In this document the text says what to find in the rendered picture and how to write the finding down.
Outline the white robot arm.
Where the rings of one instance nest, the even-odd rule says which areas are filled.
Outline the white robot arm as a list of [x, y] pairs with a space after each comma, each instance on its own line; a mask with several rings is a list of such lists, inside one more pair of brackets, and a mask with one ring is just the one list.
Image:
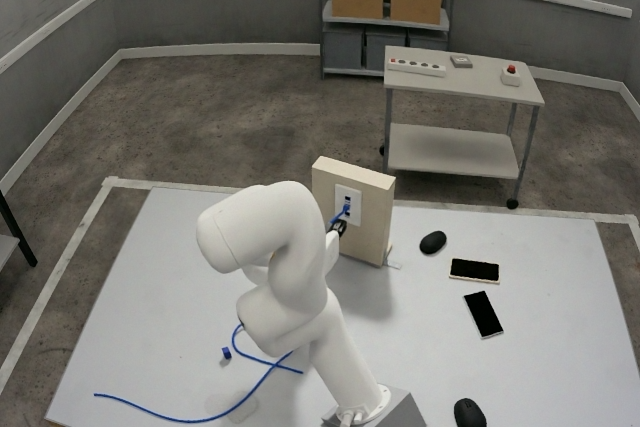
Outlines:
[[387, 409], [391, 393], [375, 381], [327, 289], [325, 224], [304, 185], [246, 188], [204, 211], [196, 235], [212, 268], [222, 274], [241, 269], [257, 285], [236, 310], [265, 354], [280, 357], [310, 342], [310, 361], [338, 404], [340, 427], [369, 422]]

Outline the black computer mouse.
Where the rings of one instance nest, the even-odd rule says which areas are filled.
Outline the black computer mouse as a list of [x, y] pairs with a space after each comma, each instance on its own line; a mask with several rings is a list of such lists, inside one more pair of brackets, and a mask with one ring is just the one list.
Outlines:
[[447, 241], [447, 236], [442, 231], [434, 231], [426, 235], [420, 242], [419, 248], [426, 254], [437, 252]]
[[458, 427], [487, 427], [484, 413], [470, 398], [463, 398], [455, 403], [454, 416]]

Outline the beige mounting board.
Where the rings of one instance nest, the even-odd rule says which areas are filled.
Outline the beige mounting board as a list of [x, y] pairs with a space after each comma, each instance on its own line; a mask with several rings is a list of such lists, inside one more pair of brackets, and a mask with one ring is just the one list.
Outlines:
[[383, 264], [389, 242], [395, 177], [320, 156], [312, 166], [312, 195], [326, 226], [335, 218], [335, 184], [362, 191], [361, 225], [347, 223], [339, 252]]

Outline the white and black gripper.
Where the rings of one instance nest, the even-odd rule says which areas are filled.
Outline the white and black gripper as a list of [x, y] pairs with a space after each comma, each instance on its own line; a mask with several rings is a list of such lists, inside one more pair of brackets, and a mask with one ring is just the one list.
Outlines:
[[346, 224], [347, 224], [347, 221], [338, 218], [333, 223], [327, 222], [325, 226], [326, 236], [327, 236], [327, 251], [326, 251], [326, 258], [325, 258], [325, 263], [323, 268], [325, 276], [327, 275], [327, 273], [330, 271], [330, 269], [333, 267], [333, 265], [338, 259], [339, 238], [341, 238], [344, 232], [346, 231], [347, 229]]

